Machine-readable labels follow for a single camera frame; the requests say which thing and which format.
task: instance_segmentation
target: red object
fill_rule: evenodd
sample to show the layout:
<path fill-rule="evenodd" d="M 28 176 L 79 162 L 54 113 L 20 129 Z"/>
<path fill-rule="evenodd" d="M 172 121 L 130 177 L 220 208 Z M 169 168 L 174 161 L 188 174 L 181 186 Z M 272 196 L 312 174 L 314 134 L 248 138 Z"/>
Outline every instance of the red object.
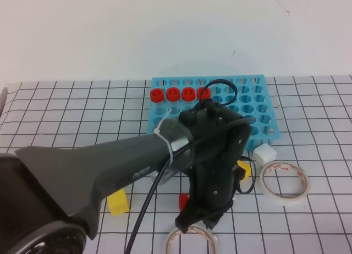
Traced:
<path fill-rule="evenodd" d="M 164 101 L 164 92 L 161 88 L 154 88 L 150 91 L 150 99 L 153 103 L 160 103 Z"/>
<path fill-rule="evenodd" d="M 170 102 L 177 102 L 180 100 L 180 90 L 177 87 L 170 87 L 166 90 L 166 99 Z"/>
<path fill-rule="evenodd" d="M 201 94 L 203 88 L 204 88 L 204 87 L 199 87 L 198 90 L 197 90 L 197 98 L 198 98 L 198 100 L 199 100 L 199 98 L 200 98 L 200 94 Z M 207 88 L 207 89 L 204 91 L 203 95 L 202 95 L 202 100 L 203 100 L 203 99 L 207 99 L 207 98 L 211 98 L 211 91 L 210 91 L 209 88 Z"/>
<path fill-rule="evenodd" d="M 188 201 L 188 194 L 180 194 L 180 198 L 179 198 L 179 204 L 180 204 L 180 211 L 183 210 L 183 208 L 185 208 L 187 201 Z"/>
<path fill-rule="evenodd" d="M 191 102 L 194 99 L 196 99 L 196 90 L 194 90 L 192 87 L 185 87 L 182 90 L 182 100 Z"/>

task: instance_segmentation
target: white zip tie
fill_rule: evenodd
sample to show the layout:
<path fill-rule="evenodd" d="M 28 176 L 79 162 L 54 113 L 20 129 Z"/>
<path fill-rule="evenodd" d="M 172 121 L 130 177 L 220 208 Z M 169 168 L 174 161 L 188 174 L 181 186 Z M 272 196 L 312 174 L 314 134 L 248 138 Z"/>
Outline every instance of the white zip tie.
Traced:
<path fill-rule="evenodd" d="M 170 153 L 170 163 L 169 165 L 171 165 L 171 163 L 174 161 L 174 154 L 173 154 L 173 151 L 172 151 L 172 148 L 171 148 L 171 144 L 170 142 L 165 139 L 161 134 L 160 134 L 160 126 L 161 124 L 163 123 L 163 121 L 166 119 L 166 117 L 170 114 L 171 112 L 171 109 L 165 114 L 165 116 L 160 120 L 159 124 L 157 125 L 157 127 L 153 130 L 153 132 L 159 136 L 163 141 L 165 141 L 168 149 L 169 149 L 169 153 Z"/>

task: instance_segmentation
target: black grid line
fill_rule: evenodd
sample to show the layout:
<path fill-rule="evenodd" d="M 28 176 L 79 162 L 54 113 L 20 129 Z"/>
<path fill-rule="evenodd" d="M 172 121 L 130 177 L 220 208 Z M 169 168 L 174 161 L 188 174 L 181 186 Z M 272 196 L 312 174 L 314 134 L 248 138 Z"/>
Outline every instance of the black grid line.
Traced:
<path fill-rule="evenodd" d="M 5 108 L 6 105 L 9 104 L 9 105 L 10 105 L 10 106 L 9 106 L 9 110 L 10 110 L 10 109 L 11 109 L 11 106 L 12 106 L 12 103 L 13 103 L 13 101 L 11 101 L 11 102 L 9 102 L 9 103 L 6 103 L 6 104 L 4 105 L 4 108 Z M 1 129 L 1 127 L 2 127 L 2 124 L 4 123 L 4 121 L 5 121 L 6 118 L 7 118 L 8 111 L 7 111 L 7 112 L 3 112 L 2 114 L 0 114 L 0 117 L 3 116 L 4 114 L 6 114 L 6 116 L 5 116 L 3 122 L 2 122 L 1 125 L 0 125 L 0 129 Z"/>
<path fill-rule="evenodd" d="M 36 91 L 36 89 L 37 89 L 37 87 L 38 87 L 38 84 L 39 84 L 39 82 L 37 83 L 37 85 L 36 85 L 36 87 L 35 87 L 35 90 L 34 90 L 34 92 L 33 92 L 33 95 L 34 95 L 34 93 L 35 93 L 35 91 Z M 28 110 L 28 107 L 29 107 L 30 103 L 31 103 L 31 100 L 29 101 L 29 103 L 28 103 L 28 105 L 27 105 L 26 111 L 23 113 L 23 116 L 22 116 L 22 118 L 21 118 L 20 124 L 18 125 L 18 127 L 17 127 L 17 129 L 16 129 L 16 133 L 14 134 L 14 136 L 13 136 L 13 138 L 12 138 L 12 140 L 11 140 L 11 143 L 10 143 L 8 149 L 7 149 L 7 152 L 9 152 L 10 148 L 12 148 L 11 145 L 12 145 L 14 139 L 16 138 L 16 134 L 17 134 L 17 132 L 18 132 L 18 130 L 19 130 L 21 124 L 22 124 L 23 118 L 24 118 L 25 115 L 26 115 L 26 112 L 27 112 L 27 110 Z"/>
<path fill-rule="evenodd" d="M 98 234 L 126 234 L 126 232 L 99 232 Z M 138 232 L 138 234 L 152 234 L 151 232 Z M 169 232 L 154 232 L 154 234 L 169 234 Z M 233 235 L 232 232 L 212 232 L 213 235 Z M 258 232 L 235 233 L 236 235 L 262 235 Z M 263 235 L 289 235 L 289 233 L 263 233 Z M 345 235 L 345 233 L 291 233 L 291 235 Z"/>
<path fill-rule="evenodd" d="M 326 112 L 325 106 L 323 106 L 323 109 L 324 109 L 325 114 L 326 114 L 326 116 L 327 116 L 327 112 Z M 329 121 L 329 123 L 330 123 L 331 128 L 333 129 L 332 123 L 331 123 L 331 121 L 330 121 L 329 118 L 328 118 L 328 121 Z M 339 147 L 339 149 L 340 149 L 341 155 L 342 155 L 343 159 L 345 160 L 345 155 L 344 155 L 344 153 L 343 153 L 343 151 L 342 151 L 342 149 L 341 149 L 341 145 L 340 145 L 340 143 L 339 143 L 339 140 L 338 140 L 338 138 L 336 137 L 335 132 L 333 132 L 333 133 L 334 133 L 334 136 L 335 136 L 335 138 L 336 138 L 336 140 L 337 140 L 338 147 Z M 319 159 L 321 160 L 321 163 L 322 163 L 322 165 L 323 165 L 323 170 L 324 170 L 324 172 L 325 172 L 325 174 L 326 174 L 325 166 L 324 166 L 324 163 L 323 163 L 323 161 L 322 161 L 322 159 L 321 159 L 320 151 L 319 151 L 319 149 L 318 149 L 318 146 L 317 146 L 315 137 L 314 137 L 313 134 L 312 134 L 312 136 L 313 136 L 313 139 L 314 139 L 314 143 L 315 143 L 315 145 L 316 145 L 316 148 L 317 148 L 317 152 L 318 152 L 318 155 L 319 155 Z M 339 218 L 340 218 L 340 222 L 341 222 L 341 226 L 342 226 L 343 232 L 345 232 L 345 236 L 346 236 L 347 243 L 348 243 L 348 245 L 349 245 L 349 247 L 350 247 L 350 251 L 352 252 L 351 243 L 350 243 L 350 241 L 349 241 L 349 239 L 348 239 L 348 237 L 347 237 L 347 235 L 346 235 L 346 229 L 345 229 L 345 226 L 344 226 L 344 224 L 343 224 L 343 221 L 342 221 L 342 218 L 341 218 L 341 214 L 340 214 L 339 208 L 338 208 L 337 203 L 336 203 L 335 195 L 334 195 L 334 193 L 333 193 L 333 191 L 332 191 L 332 189 L 331 189 L 330 180 L 329 180 L 328 176 L 326 177 L 326 179 L 327 179 L 329 188 L 330 188 L 330 190 L 331 190 L 331 194 L 332 194 L 332 197 L 333 197 L 333 200 L 334 200 L 334 204 L 335 204 L 335 207 L 336 207 L 336 211 L 337 211 L 337 213 L 338 213 L 338 215 L 339 215 Z"/>
<path fill-rule="evenodd" d="M 46 104 L 45 110 L 48 108 L 49 101 L 50 101 L 50 99 L 51 99 L 51 96 L 53 95 L 53 92 L 54 92 L 54 90 L 52 90 L 52 91 L 51 91 L 51 94 L 50 94 L 50 97 L 49 97 L 48 103 Z M 40 119 L 40 122 L 39 122 L 38 128 L 37 128 L 37 130 L 36 130 L 36 132 L 35 132 L 35 134 L 34 134 L 35 136 L 34 136 L 34 137 L 33 137 L 33 139 L 32 139 L 31 146 L 33 145 L 34 139 L 35 139 L 35 137 L 36 137 L 36 136 L 37 136 L 37 134 L 38 134 L 38 130 L 39 130 L 40 124 L 43 122 L 44 115 L 45 115 L 45 111 L 43 112 L 42 118 Z"/>
<path fill-rule="evenodd" d="M 122 105 L 122 114 L 121 114 L 121 118 L 123 116 L 123 110 L 124 110 L 124 107 L 125 107 L 125 101 L 126 101 L 126 95 L 127 95 L 127 87 L 128 87 L 128 81 L 126 83 L 126 90 L 125 90 L 125 99 L 123 101 L 123 105 Z M 119 130 L 118 130 L 118 134 L 117 134 L 117 139 L 119 139 L 119 135 L 120 135 L 120 129 L 121 129 L 121 123 L 119 124 Z M 132 197 L 133 197 L 133 188 L 134 188 L 134 183 L 132 183 L 132 188 L 131 188 L 131 194 L 130 194 L 130 210 L 131 210 L 131 206 L 132 206 Z M 125 246 L 124 246 L 124 251 L 126 250 L 126 246 L 127 246 L 127 235 L 128 235 L 128 227 L 129 227 L 129 224 L 130 224 L 130 216 L 131 216 L 131 213 L 129 212 L 128 213 L 128 218 L 127 218 L 127 226 L 126 226 L 126 237 L 125 237 Z"/>
<path fill-rule="evenodd" d="M 252 172 L 253 170 L 252 170 L 252 162 L 251 162 L 251 161 L 249 161 L 249 165 L 250 165 L 250 167 L 251 167 L 251 172 Z M 255 193 L 255 202 L 256 202 L 257 210 L 258 210 L 258 219 L 259 219 L 259 226 L 260 226 L 260 234 L 261 234 L 261 236 L 262 236 L 264 254 L 266 254 L 265 241 L 264 241 L 264 234 L 263 234 L 263 227 L 262 227 L 261 217 L 260 217 L 260 214 L 259 214 L 259 204 L 258 204 L 258 198 L 257 198 L 255 186 L 253 187 L 253 190 L 254 190 L 254 193 Z"/>
<path fill-rule="evenodd" d="M 282 112 L 283 113 L 283 116 L 284 116 L 284 118 L 285 118 L 285 123 L 286 123 L 286 127 L 287 127 L 287 129 L 288 129 L 288 131 L 289 131 L 289 127 L 288 127 L 288 123 L 287 123 L 287 120 L 286 120 L 286 117 L 285 117 L 285 113 L 284 112 Z M 292 143 L 292 147 L 293 147 L 293 152 L 294 152 L 294 155 L 295 155 L 295 159 L 297 159 L 297 154 L 296 154 L 296 150 L 295 150 L 295 148 L 294 148 L 294 145 L 293 145 L 293 139 L 292 139 L 292 136 L 291 136 L 291 132 L 289 131 L 289 136 L 290 136 L 290 139 L 291 139 L 291 143 Z M 284 208 L 284 212 L 285 212 L 285 219 L 286 219 L 286 223 L 287 223 L 287 228 L 288 228 L 288 231 L 289 231 L 289 233 L 290 233 L 290 239 L 291 239 L 291 244 L 292 244 L 292 250 L 293 250 L 293 252 L 295 252 L 294 251 L 294 244 L 293 244 L 293 240 L 292 240 L 292 236 L 291 236 L 291 232 L 290 232 L 290 226 L 289 226 L 289 223 L 288 223 L 288 218 L 287 218 L 287 213 L 286 213 L 286 209 L 285 209 L 285 207 L 283 206 L 283 208 Z M 315 230 L 316 230 L 316 232 L 318 233 L 318 229 L 317 229 L 317 226 L 316 226 L 316 222 L 315 222 L 315 219 L 314 219 L 314 215 L 313 214 L 311 214 L 312 215 L 312 218 L 313 218 L 313 223 L 314 223 L 314 226 L 315 226 Z M 318 236 L 318 239 L 319 239 L 319 243 L 320 243 L 320 246 L 321 246 L 321 251 L 322 251 L 322 253 L 323 253 L 323 247 L 322 247 L 322 244 L 321 244 L 321 239 L 320 239 L 320 237 Z"/>
<path fill-rule="evenodd" d="M 71 87 L 71 89 L 70 89 L 69 97 L 71 96 L 71 93 L 72 93 L 72 89 L 73 89 L 74 84 L 75 84 L 75 82 L 72 83 L 72 87 Z M 54 146 L 56 137 L 57 137 L 57 135 L 59 135 L 58 133 L 59 133 L 59 129 L 60 129 L 60 126 L 61 126 L 62 119 L 64 118 L 64 115 L 65 115 L 65 111 L 62 113 L 62 116 L 61 116 L 61 119 L 60 119 L 60 122 L 59 122 L 59 126 L 57 127 L 57 130 L 56 130 L 56 133 L 55 133 L 55 137 L 54 137 L 53 143 L 51 144 L 51 147 Z"/>

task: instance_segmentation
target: white grid mat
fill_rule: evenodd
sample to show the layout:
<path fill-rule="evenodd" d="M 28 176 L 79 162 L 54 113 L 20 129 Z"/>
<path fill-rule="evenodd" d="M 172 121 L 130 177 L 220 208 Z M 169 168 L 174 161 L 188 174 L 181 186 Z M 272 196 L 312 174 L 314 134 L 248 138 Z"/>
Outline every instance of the white grid mat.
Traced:
<path fill-rule="evenodd" d="M 277 159 L 302 167 L 311 190 L 296 207 L 275 206 L 256 185 L 236 195 L 213 229 L 221 253 L 352 253 L 352 78 L 266 78 L 282 139 Z M 145 134 L 150 81 L 35 82 L 13 84 L 0 117 L 0 152 L 27 145 L 81 147 Z M 290 176 L 267 181 L 293 194 Z M 126 187 L 131 212 L 112 217 L 105 201 L 99 234 L 85 254 L 123 253 L 149 191 L 146 177 Z M 189 180 L 177 176 L 160 186 L 136 238 L 133 253 L 161 253 L 179 213 L 178 195 Z M 196 235 L 175 242 L 173 253 L 211 253 Z"/>

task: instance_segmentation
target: tape roll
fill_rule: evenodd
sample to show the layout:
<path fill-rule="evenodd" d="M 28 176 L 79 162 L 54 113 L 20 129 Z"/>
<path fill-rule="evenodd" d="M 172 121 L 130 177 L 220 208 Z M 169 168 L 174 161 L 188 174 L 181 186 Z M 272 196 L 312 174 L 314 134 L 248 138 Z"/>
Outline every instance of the tape roll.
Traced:
<path fill-rule="evenodd" d="M 281 169 L 281 170 L 293 170 L 297 173 L 297 176 L 301 180 L 301 184 L 304 188 L 303 193 L 294 197 L 281 197 L 272 192 L 264 181 L 264 177 L 267 173 Z M 269 162 L 264 165 L 263 169 L 260 172 L 259 183 L 263 194 L 269 197 L 273 202 L 281 206 L 295 206 L 300 203 L 308 194 L 309 191 L 309 179 L 307 174 L 300 167 L 292 165 L 287 162 Z"/>
<path fill-rule="evenodd" d="M 210 233 L 210 231 L 208 229 L 206 229 L 202 225 L 193 224 L 189 227 L 188 232 L 198 234 L 198 235 L 205 237 L 206 240 L 209 241 L 210 246 L 213 249 L 213 253 L 219 254 L 219 249 L 218 249 L 216 238 L 213 236 L 213 234 Z M 174 240 L 174 238 L 176 238 L 177 236 L 182 235 L 182 234 L 183 233 L 178 228 L 174 228 L 167 235 L 166 241 L 164 242 L 162 253 L 163 254 L 170 254 L 169 248 L 171 246 L 171 242 Z"/>

